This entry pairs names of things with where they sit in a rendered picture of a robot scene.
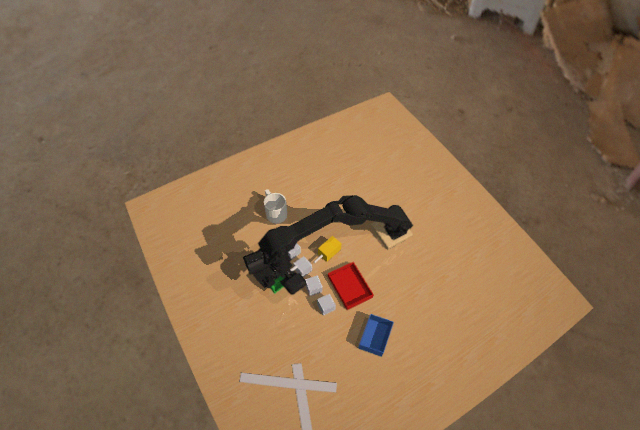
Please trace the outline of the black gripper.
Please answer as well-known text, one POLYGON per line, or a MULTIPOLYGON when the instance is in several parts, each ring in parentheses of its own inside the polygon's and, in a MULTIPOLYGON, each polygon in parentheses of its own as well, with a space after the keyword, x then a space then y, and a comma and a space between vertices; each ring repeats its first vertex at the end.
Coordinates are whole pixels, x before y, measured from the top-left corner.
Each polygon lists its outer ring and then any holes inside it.
POLYGON ((292 264, 290 263, 291 260, 291 257, 288 256, 288 260, 284 264, 271 264, 271 266, 278 271, 282 278, 284 277, 284 279, 280 283, 289 291, 291 295, 293 295, 298 290, 301 290, 306 286, 306 280, 300 275, 300 273, 296 273, 295 271, 291 271, 289 269, 290 267, 292 267, 292 264))

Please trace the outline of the grey flat bar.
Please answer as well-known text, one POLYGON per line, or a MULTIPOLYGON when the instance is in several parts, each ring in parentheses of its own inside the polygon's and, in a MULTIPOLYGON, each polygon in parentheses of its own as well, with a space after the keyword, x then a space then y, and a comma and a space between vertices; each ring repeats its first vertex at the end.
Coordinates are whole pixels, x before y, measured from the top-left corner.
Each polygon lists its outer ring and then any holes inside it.
MULTIPOLYGON (((303 379, 303 368, 302 364, 292 364, 293 377, 294 379, 303 379)), ((298 411, 300 416, 301 428, 302 430, 312 430, 311 417, 309 412, 308 400, 306 390, 296 390, 298 411)))
POLYGON ((337 383, 241 373, 240 382, 264 386, 336 392, 337 383))

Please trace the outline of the red tray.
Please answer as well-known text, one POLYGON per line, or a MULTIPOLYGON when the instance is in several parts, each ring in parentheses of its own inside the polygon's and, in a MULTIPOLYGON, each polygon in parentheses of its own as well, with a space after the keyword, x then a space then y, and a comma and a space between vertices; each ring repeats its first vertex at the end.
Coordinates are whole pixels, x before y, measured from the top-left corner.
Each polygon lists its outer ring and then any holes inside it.
POLYGON ((329 272, 328 278, 340 296, 346 310, 374 296, 354 261, 329 272))

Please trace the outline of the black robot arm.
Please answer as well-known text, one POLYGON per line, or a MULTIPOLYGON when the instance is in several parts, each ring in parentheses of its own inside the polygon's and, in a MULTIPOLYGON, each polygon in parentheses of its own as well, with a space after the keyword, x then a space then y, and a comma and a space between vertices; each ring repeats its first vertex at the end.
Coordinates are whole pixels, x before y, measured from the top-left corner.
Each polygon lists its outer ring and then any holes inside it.
MULTIPOLYGON (((413 224, 398 205, 389 208, 367 204, 357 195, 342 196, 338 201, 329 202, 324 208, 290 226, 279 226, 269 230, 259 242, 260 250, 243 257, 250 275, 263 287, 272 287, 280 278, 271 266, 282 265, 288 260, 288 252, 297 242, 332 222, 360 225, 365 221, 385 223, 384 229, 390 238, 407 234, 413 224), (340 208, 343 204, 346 213, 340 208)), ((393 239, 393 240, 394 240, 393 239)))

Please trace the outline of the blue open-top tray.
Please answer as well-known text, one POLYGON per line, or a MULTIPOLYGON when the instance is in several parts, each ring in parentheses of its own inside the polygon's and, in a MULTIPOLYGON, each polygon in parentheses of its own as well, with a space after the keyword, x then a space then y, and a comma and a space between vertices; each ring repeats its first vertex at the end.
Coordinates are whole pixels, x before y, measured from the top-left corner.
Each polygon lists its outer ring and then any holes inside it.
POLYGON ((359 349, 382 357, 394 322, 370 315, 359 349))

